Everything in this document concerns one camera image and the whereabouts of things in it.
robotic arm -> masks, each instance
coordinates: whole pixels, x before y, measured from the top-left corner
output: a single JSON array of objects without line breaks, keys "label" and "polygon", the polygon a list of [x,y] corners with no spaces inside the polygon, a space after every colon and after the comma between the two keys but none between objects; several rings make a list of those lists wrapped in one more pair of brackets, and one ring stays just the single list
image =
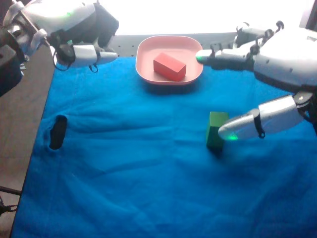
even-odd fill
[{"label": "robotic arm", "polygon": [[0,96],[22,78],[19,65],[41,44],[55,49],[64,69],[111,62],[117,53],[108,44],[118,21],[97,1],[32,0],[26,6],[12,1],[0,29]]},{"label": "robotic arm", "polygon": [[197,52],[199,63],[213,69],[247,70],[255,78],[294,93],[259,105],[248,113],[228,120],[218,131],[225,140],[264,138],[296,126],[304,119],[317,133],[317,33],[307,29],[259,30],[247,23],[237,29],[232,49]]}]

blue cloth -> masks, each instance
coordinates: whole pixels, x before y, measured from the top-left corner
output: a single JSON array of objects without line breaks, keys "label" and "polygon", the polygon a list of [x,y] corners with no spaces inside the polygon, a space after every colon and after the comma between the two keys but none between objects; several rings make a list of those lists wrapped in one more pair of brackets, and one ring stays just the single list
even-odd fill
[{"label": "blue cloth", "polygon": [[[134,58],[56,71],[13,238],[317,237],[317,139],[298,126],[206,148],[210,111],[244,114],[286,95],[252,73],[152,86]],[[49,148],[56,116],[68,126]]]}]

pink tray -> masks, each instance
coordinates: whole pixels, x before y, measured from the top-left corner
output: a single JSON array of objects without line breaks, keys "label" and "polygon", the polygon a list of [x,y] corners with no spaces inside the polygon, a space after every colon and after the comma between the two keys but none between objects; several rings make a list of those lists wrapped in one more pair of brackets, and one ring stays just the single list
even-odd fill
[{"label": "pink tray", "polygon": [[[196,60],[196,53],[202,50],[198,41],[187,36],[152,36],[138,47],[136,70],[148,83],[161,85],[184,85],[195,81],[203,71],[203,65]],[[186,76],[181,82],[169,81],[154,72],[153,60],[164,52],[186,64]]]}]

green rectangular block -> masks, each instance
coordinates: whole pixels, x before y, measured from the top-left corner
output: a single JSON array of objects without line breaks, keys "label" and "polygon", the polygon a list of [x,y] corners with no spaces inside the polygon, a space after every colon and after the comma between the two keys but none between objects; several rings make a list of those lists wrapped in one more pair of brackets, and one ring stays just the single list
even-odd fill
[{"label": "green rectangular block", "polygon": [[209,148],[221,149],[223,147],[224,140],[218,135],[218,130],[228,119],[228,113],[210,112],[206,134],[206,143]]}]

gray floor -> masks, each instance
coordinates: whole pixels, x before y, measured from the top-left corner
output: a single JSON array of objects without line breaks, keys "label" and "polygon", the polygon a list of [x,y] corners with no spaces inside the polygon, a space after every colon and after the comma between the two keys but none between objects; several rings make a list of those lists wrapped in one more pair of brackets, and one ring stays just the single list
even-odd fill
[{"label": "gray floor", "polygon": [[[0,97],[0,185],[22,189],[37,128],[53,76],[49,48],[41,47],[26,63],[22,81]],[[5,205],[19,197],[0,193]],[[8,238],[15,213],[0,217],[0,238]]]}]

